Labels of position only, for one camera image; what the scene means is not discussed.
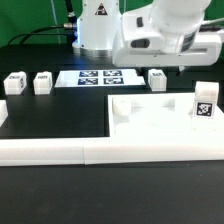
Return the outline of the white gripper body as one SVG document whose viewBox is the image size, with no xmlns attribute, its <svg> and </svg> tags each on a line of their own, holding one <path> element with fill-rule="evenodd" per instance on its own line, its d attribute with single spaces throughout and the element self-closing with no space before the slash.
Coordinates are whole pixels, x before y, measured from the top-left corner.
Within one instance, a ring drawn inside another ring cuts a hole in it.
<svg viewBox="0 0 224 224">
<path fill-rule="evenodd" d="M 145 6 L 122 15 L 112 61 L 118 67 L 204 66 L 215 63 L 222 32 L 200 29 L 203 6 Z"/>
</svg>

